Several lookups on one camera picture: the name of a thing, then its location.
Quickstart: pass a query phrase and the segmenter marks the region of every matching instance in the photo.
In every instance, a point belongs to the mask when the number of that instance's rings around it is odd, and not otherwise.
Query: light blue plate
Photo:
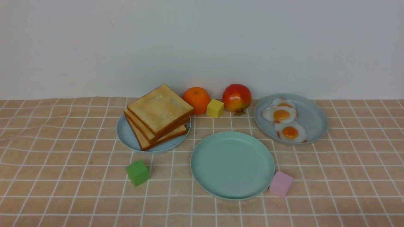
[[[213,196],[247,200],[268,189],[275,163],[267,147],[254,137],[219,132],[195,147],[191,171],[196,182]]]
[[[276,98],[285,98],[292,101],[297,108],[297,120],[306,131],[306,143],[290,143],[279,139],[274,129],[274,123],[262,117],[262,111],[268,108]],[[275,94],[261,99],[254,108],[254,118],[258,127],[271,139],[287,145],[304,145],[322,138],[328,129],[328,118],[323,109],[311,100],[293,94]]]
[[[146,154],[158,154],[158,153],[163,153],[165,151],[169,151],[177,147],[184,141],[184,139],[187,137],[189,133],[189,129],[191,128],[191,117],[189,118],[189,122],[187,123],[187,134],[182,135],[180,137],[171,139],[169,141],[166,141],[162,144],[159,144],[155,147],[152,147],[151,149],[147,151],[141,151],[139,143],[137,142],[137,139],[135,135],[133,134],[132,129],[130,128],[128,122],[126,121],[125,115],[122,114],[122,116],[119,118],[118,123],[116,124],[116,134],[118,135],[118,139],[129,149],[132,149],[135,152],[139,153],[146,153]]]

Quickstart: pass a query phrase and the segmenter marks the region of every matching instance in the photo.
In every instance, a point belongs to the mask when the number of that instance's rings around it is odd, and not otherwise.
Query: stack of toast
[[[167,140],[185,135],[189,116],[194,108],[167,85],[129,104],[124,110],[142,151]]]

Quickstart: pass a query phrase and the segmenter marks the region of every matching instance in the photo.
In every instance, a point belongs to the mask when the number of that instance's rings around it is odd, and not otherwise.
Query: gray plate
[[[292,101],[297,108],[299,123],[306,131],[306,143],[291,143],[279,139],[274,129],[274,123],[262,117],[262,111],[268,108],[276,98],[285,98]],[[287,145],[304,145],[322,138],[328,129],[328,118],[324,111],[311,100],[293,94],[275,94],[261,99],[254,108],[254,118],[258,127],[271,139]]]
[[[184,139],[187,137],[190,128],[191,128],[191,117],[189,118],[189,122],[187,123],[187,134],[166,141],[162,144],[150,148],[147,151],[140,150],[140,146],[139,143],[137,142],[136,136],[133,134],[133,131],[130,128],[128,122],[126,121],[124,114],[122,114],[122,116],[118,120],[118,123],[116,124],[116,134],[118,135],[118,139],[125,146],[127,146],[129,149],[135,152],[145,154],[158,154],[172,150],[178,145],[180,145],[182,141],[184,141]]]

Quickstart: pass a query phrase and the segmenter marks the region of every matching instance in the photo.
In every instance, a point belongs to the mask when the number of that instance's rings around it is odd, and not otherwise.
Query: foam cube
[[[129,179],[137,187],[150,179],[149,170],[142,160],[134,162],[126,167]]]
[[[271,185],[269,186],[269,191],[276,196],[285,198],[290,186],[292,185],[292,182],[293,178],[291,176],[278,171],[272,179]]]
[[[206,108],[206,115],[211,118],[218,118],[223,114],[225,104],[216,99],[212,99]]]

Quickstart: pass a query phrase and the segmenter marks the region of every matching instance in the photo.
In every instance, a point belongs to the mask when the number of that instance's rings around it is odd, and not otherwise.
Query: tangerine
[[[203,114],[210,103],[210,96],[205,89],[193,87],[185,91],[182,99],[195,109],[195,114]]]

